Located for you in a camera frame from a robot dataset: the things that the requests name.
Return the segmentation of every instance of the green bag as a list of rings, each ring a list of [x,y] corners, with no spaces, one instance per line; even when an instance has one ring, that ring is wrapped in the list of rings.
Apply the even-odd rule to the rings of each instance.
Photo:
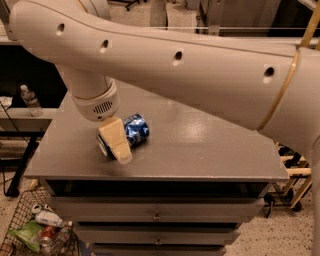
[[[23,242],[30,250],[34,252],[40,251],[39,238],[41,237],[43,226],[38,224],[35,220],[30,220],[20,229],[8,230],[8,234],[15,236]]]

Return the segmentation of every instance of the gray table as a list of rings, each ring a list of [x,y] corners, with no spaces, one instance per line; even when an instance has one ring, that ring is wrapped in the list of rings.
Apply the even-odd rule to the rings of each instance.
[[[140,113],[151,133],[133,149],[129,165],[102,155],[98,123],[85,120],[67,95],[25,176],[40,180],[52,207],[75,223],[81,239],[99,244],[97,255],[223,255],[237,227],[263,207],[271,184],[288,179],[273,142],[118,86],[117,115]]]

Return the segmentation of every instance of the plastic bottle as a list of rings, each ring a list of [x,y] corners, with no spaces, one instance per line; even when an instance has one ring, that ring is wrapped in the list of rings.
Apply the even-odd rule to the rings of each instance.
[[[21,98],[24,100],[27,107],[29,108],[31,115],[41,116],[43,114],[43,110],[34,91],[32,91],[26,85],[21,85],[20,89]]]
[[[72,222],[69,222],[68,226],[62,228],[58,232],[58,234],[52,239],[52,242],[50,245],[41,248],[41,255],[51,256],[51,255],[59,254],[64,244],[71,237],[71,229],[72,229]]]

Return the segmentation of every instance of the drawer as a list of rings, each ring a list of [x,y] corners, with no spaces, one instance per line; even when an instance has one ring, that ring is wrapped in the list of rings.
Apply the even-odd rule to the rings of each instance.
[[[96,256],[223,256],[226,249],[212,246],[93,245]]]
[[[258,199],[59,198],[50,206],[73,222],[250,221],[264,206]]]
[[[80,240],[103,244],[145,245],[227,245],[232,244],[239,232],[231,228],[177,227],[174,224],[159,226],[130,225],[75,226]]]

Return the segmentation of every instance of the blue can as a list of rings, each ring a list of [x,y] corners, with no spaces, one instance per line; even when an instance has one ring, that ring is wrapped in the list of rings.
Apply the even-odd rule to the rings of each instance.
[[[150,134],[149,127],[140,114],[128,116],[122,119],[122,122],[130,147],[135,147],[139,145],[142,141],[146,140],[146,138]],[[105,156],[111,156],[112,159],[115,159],[110,150],[110,147],[100,134],[98,134],[97,140],[102,150],[102,153]]]

